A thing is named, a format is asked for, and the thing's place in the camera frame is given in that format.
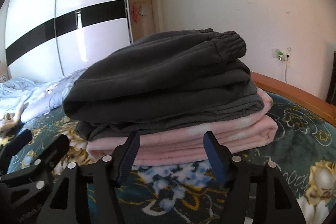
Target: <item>green floral blanket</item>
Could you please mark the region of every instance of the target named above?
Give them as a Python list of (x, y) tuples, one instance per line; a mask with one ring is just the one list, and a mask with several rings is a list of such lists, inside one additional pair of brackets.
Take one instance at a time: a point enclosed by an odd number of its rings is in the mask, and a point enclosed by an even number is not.
[[(268, 112), (278, 124), (274, 141), (264, 147), (243, 151), (248, 162), (264, 165), (275, 161), (304, 212), (308, 224), (321, 224), (336, 201), (336, 129), (293, 102), (270, 94), (274, 106)], [(70, 161), (89, 164), (86, 142), (75, 132), (75, 121), (62, 107), (27, 124), (32, 141), (15, 156), (9, 171), (27, 167), (58, 134), (70, 139), (70, 150), (55, 167), (58, 176)], [(256, 189), (251, 188), (253, 208)], [(128, 181), (117, 190), (126, 223), (217, 223), (227, 189), (216, 182), (209, 161), (170, 166), (134, 166)], [(92, 223), (97, 223), (93, 186), (88, 185)], [(253, 218), (247, 212), (246, 223)]]

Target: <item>wooden door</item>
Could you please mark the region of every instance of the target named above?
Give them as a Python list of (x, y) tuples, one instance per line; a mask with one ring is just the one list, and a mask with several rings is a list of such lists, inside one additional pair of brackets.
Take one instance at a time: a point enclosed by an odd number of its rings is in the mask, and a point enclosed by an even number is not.
[(152, 0), (128, 0), (133, 41), (155, 33)]

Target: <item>red cloth hanging on door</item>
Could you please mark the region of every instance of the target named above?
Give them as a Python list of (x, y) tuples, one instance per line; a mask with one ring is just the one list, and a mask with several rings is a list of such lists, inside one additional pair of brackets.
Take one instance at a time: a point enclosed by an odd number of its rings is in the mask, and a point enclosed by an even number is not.
[(138, 8), (137, 4), (132, 5), (131, 14), (132, 14), (133, 20), (135, 22), (138, 22), (138, 20), (139, 20), (139, 8)]

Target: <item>pink blanket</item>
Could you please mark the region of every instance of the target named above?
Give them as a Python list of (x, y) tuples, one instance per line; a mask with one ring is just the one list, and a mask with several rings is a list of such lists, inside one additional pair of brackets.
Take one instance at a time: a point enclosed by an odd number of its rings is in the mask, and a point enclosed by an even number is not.
[[(159, 166), (183, 164), (207, 159), (203, 148), (203, 135), (212, 131), (220, 144), (226, 145), (231, 153), (267, 145), (274, 139), (278, 125), (266, 112), (272, 107), (271, 97), (258, 88), (264, 108), (246, 117), (224, 122), (210, 122), (197, 126), (179, 128), (165, 132), (142, 135), (135, 165)], [(89, 142), (88, 154), (99, 160), (109, 155), (126, 137), (101, 138)]]

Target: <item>stack of folded clothes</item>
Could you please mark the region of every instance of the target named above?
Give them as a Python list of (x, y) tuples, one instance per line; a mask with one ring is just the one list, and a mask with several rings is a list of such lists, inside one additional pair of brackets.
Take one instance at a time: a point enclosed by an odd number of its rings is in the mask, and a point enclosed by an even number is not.
[(206, 159), (212, 131), (231, 152), (270, 143), (277, 130), (271, 98), (238, 60), (244, 40), (212, 29), (149, 35), (89, 67), (74, 83), (64, 111), (98, 160), (141, 135), (136, 165)]

